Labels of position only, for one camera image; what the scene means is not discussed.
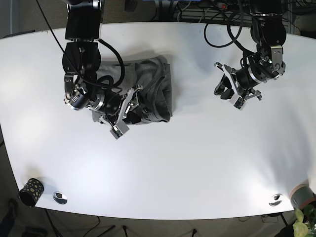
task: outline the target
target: metal bracket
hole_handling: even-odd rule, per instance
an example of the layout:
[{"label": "metal bracket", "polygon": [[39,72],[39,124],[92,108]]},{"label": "metal bracket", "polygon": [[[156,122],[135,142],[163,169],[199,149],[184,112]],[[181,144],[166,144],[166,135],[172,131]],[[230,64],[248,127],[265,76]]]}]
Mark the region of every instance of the metal bracket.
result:
[{"label": "metal bracket", "polygon": [[283,75],[283,48],[281,45],[271,46],[271,60],[274,70]]},{"label": "metal bracket", "polygon": [[113,126],[113,128],[110,130],[110,132],[112,133],[112,135],[118,139],[121,136],[123,136],[128,130],[128,126],[126,125],[126,123],[123,121],[124,119],[124,115],[125,115],[125,111],[127,109],[127,106],[129,104],[129,102],[131,101],[133,94],[135,92],[134,88],[130,88],[127,92],[127,97],[125,98],[125,100],[122,103],[120,112],[118,114],[118,120],[115,122],[115,125]]}]

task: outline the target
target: green plant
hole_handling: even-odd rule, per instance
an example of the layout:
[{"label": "green plant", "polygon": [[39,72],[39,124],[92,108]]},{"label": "green plant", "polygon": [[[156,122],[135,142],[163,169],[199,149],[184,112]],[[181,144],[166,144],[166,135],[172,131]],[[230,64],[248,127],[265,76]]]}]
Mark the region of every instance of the green plant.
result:
[{"label": "green plant", "polygon": [[303,212],[300,209],[295,210],[297,221],[293,224],[295,237],[316,237],[316,209],[312,205],[304,207]]}]

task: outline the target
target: plant leaf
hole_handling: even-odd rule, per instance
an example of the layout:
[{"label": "plant leaf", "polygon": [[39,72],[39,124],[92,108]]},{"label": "plant leaf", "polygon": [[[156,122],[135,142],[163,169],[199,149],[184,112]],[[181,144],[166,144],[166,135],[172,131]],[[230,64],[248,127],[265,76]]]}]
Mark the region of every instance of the plant leaf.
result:
[{"label": "plant leaf", "polygon": [[302,212],[300,209],[297,208],[297,209],[295,210],[295,215],[296,215],[297,220],[302,223],[303,220],[304,220],[304,214],[303,214],[303,212]]},{"label": "plant leaf", "polygon": [[293,224],[293,229],[295,237],[305,237],[308,234],[307,226],[301,222]]},{"label": "plant leaf", "polygon": [[303,212],[304,215],[306,215],[307,217],[309,217],[313,212],[314,212],[315,208],[308,204],[307,206],[304,207]]}]

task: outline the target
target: patterned cup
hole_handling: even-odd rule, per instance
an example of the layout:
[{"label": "patterned cup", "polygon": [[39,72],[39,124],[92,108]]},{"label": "patterned cup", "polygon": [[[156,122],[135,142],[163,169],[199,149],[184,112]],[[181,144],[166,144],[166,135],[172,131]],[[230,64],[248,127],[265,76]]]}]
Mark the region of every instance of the patterned cup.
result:
[{"label": "patterned cup", "polygon": [[43,192],[44,185],[39,180],[33,178],[29,179],[20,190],[19,198],[25,205],[33,207],[36,205]]}]

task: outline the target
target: floor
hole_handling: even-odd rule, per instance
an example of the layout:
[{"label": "floor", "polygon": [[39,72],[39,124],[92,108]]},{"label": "floor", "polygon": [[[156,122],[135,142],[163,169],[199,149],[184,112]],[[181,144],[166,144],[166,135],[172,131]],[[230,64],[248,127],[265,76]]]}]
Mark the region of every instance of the floor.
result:
[{"label": "floor", "polygon": [[[40,0],[52,28],[62,28],[67,24],[67,9],[60,0]],[[155,14],[152,1],[138,1],[135,12],[124,11],[123,0],[106,0],[104,23],[150,21]],[[19,30],[47,30],[34,0],[20,0]],[[5,146],[0,148],[0,220],[7,212],[7,201],[15,198],[18,188],[10,167]],[[64,237],[83,236],[87,230],[98,223],[97,217],[50,211],[52,221]],[[286,212],[288,223],[295,220],[294,212]],[[129,237],[191,237],[192,229],[197,229],[196,237],[274,237],[283,227],[280,217],[253,216],[218,220],[158,221],[100,217],[100,225],[87,237],[98,236],[106,228],[116,228],[106,234],[108,237],[123,237],[123,225],[126,225]],[[42,227],[54,236],[45,212],[41,208],[28,208],[19,202],[18,216],[10,237],[21,236],[26,226]]]}]

